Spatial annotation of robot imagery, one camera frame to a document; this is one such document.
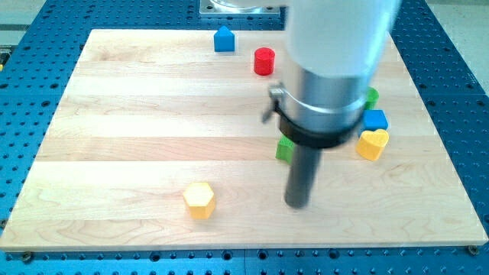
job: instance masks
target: green block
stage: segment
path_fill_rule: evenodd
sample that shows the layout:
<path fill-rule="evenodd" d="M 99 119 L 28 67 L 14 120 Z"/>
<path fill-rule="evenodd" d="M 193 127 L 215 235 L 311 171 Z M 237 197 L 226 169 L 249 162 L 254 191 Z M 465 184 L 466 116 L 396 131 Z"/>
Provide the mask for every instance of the green block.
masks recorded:
<path fill-rule="evenodd" d="M 365 110 L 372 110 L 375 108 L 379 100 L 379 92 L 376 89 L 369 87 L 367 92 L 367 102 L 365 103 Z"/>
<path fill-rule="evenodd" d="M 292 155 L 293 155 L 293 142 L 288 139 L 286 136 L 282 136 L 277 145 L 277 152 L 275 153 L 275 157 L 278 160 L 285 160 L 288 164 L 292 163 Z"/>

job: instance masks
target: yellow hexagon block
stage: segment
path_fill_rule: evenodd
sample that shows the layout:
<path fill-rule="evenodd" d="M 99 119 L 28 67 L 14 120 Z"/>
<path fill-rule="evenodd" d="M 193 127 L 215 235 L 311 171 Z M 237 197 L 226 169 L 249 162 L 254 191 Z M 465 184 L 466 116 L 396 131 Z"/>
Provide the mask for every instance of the yellow hexagon block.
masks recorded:
<path fill-rule="evenodd" d="M 215 209 L 214 192 L 208 183 L 191 183 L 183 193 L 183 198 L 192 218 L 209 218 Z"/>
<path fill-rule="evenodd" d="M 356 151 L 368 160 L 378 160 L 389 142 L 389 133 L 383 129 L 363 131 L 358 140 Z"/>

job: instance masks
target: light wood surface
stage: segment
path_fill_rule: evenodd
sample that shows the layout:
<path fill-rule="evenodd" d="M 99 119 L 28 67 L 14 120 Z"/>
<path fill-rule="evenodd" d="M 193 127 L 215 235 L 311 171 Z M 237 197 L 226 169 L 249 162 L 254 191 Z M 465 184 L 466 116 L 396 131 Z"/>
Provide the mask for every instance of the light wood surface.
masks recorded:
<path fill-rule="evenodd" d="M 323 153 L 310 205 L 287 207 L 276 121 L 260 123 L 282 72 L 282 32 L 93 31 L 0 238 L 6 251 L 124 251 L 483 244 L 487 235 L 389 39 L 372 86 L 390 142 Z M 277 53 L 256 76 L 252 53 Z M 183 191 L 216 207 L 190 218 Z"/>

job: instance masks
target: blue cube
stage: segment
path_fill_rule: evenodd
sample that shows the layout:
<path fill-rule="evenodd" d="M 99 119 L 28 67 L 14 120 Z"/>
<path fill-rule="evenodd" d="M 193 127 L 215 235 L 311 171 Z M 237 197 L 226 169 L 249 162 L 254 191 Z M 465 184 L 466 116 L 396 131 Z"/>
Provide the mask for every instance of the blue cube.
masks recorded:
<path fill-rule="evenodd" d="M 383 110 L 365 110 L 360 134 L 362 131 L 387 130 L 389 122 Z"/>
<path fill-rule="evenodd" d="M 235 35 L 226 26 L 220 27 L 214 34 L 214 51 L 235 51 Z"/>

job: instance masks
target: wood grain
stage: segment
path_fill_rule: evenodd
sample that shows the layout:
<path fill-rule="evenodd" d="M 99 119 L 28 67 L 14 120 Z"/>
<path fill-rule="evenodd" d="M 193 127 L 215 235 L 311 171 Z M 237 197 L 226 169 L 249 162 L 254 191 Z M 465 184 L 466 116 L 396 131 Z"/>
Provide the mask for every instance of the wood grain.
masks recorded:
<path fill-rule="evenodd" d="M 389 39 L 372 86 L 390 143 L 325 150 L 311 203 L 287 207 L 280 132 L 263 125 L 283 33 L 93 31 L 8 221 L 6 251 L 393 247 L 483 244 L 487 235 Z M 252 73 L 272 47 L 272 76 Z M 182 193 L 209 182 L 217 206 L 190 218 Z"/>

